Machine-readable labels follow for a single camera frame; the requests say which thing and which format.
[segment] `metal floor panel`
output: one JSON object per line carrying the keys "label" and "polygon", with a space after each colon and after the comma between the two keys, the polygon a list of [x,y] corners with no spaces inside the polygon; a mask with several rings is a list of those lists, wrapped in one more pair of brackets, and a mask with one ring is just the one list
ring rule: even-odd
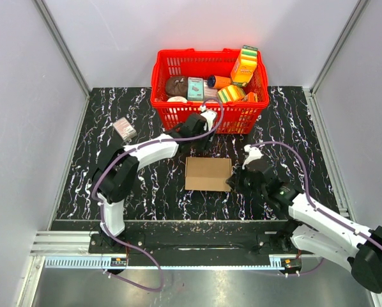
{"label": "metal floor panel", "polygon": [[[304,261],[304,269],[316,264]],[[122,276],[158,284],[157,271],[129,270]],[[314,274],[288,279],[255,271],[165,271],[164,276],[163,292],[151,293],[108,279],[101,270],[44,269],[33,306],[373,306],[368,291],[330,262]]]}

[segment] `white wall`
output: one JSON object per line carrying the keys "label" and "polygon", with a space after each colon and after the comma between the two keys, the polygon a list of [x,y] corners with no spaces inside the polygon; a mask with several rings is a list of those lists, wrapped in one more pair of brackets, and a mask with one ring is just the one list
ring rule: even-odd
{"label": "white wall", "polygon": [[357,0],[45,0],[90,87],[149,86],[160,49],[257,46],[270,84],[311,86]]}
{"label": "white wall", "polygon": [[0,0],[0,306],[44,230],[84,96],[31,0]]}
{"label": "white wall", "polygon": [[382,226],[382,0],[370,2],[316,96],[357,221]]}

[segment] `floor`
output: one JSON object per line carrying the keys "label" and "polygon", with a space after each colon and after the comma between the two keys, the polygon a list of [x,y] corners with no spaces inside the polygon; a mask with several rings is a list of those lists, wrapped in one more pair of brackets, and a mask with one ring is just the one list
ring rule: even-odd
{"label": "floor", "polygon": [[[184,190],[186,156],[229,157],[235,165],[244,160],[243,146],[260,141],[282,141],[296,148],[310,173],[310,193],[327,207],[337,210],[332,185],[301,87],[269,87],[270,105],[249,135],[217,135],[204,154],[191,151],[159,161],[138,173],[126,199],[127,220],[263,220],[276,219],[261,197],[238,193]],[[163,130],[152,108],[150,88],[95,88],[80,131],[72,165],[56,214],[56,229],[82,230],[80,221],[99,219],[97,204],[89,197],[88,173],[99,153],[110,143],[124,145],[111,124],[125,116],[138,136],[131,143],[157,137]],[[303,186],[303,173],[290,152],[277,146],[263,149],[278,176]]]}
{"label": "floor", "polygon": [[[304,264],[307,271],[316,260]],[[158,286],[157,271],[129,270],[121,275]],[[165,271],[164,276],[163,291],[152,293],[107,279],[98,270],[44,269],[33,306],[373,306],[368,291],[347,271],[327,261],[299,278],[285,279],[271,271]]]}

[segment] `small box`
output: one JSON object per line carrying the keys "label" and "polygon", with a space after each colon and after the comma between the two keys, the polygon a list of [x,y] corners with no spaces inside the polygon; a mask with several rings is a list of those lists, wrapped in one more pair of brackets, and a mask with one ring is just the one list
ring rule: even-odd
{"label": "small box", "polygon": [[114,129],[121,136],[124,142],[129,141],[137,135],[137,131],[130,125],[125,117],[120,118],[113,123]]}
{"label": "small box", "polygon": [[231,175],[229,158],[187,157],[185,161],[186,190],[231,192],[225,182]]}
{"label": "small box", "polygon": [[247,102],[257,102],[257,95],[253,91],[250,91],[248,95],[246,95],[242,101],[247,101]]}
{"label": "small box", "polygon": [[204,100],[204,79],[203,78],[188,78],[188,95],[189,101]]}
{"label": "small box", "polygon": [[210,88],[208,86],[207,80],[204,80],[204,100],[210,99],[210,98],[217,98],[218,97],[218,90],[215,88]]}
{"label": "small box", "polygon": [[231,71],[232,83],[245,87],[257,67],[257,48],[244,45]]}

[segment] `brown round object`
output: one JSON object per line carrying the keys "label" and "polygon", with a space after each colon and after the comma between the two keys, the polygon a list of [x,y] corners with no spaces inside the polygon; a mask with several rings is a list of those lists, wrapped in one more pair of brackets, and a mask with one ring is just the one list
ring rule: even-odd
{"label": "brown round object", "polygon": [[165,84],[165,93],[169,97],[182,96],[187,97],[188,77],[176,75],[167,80]]}

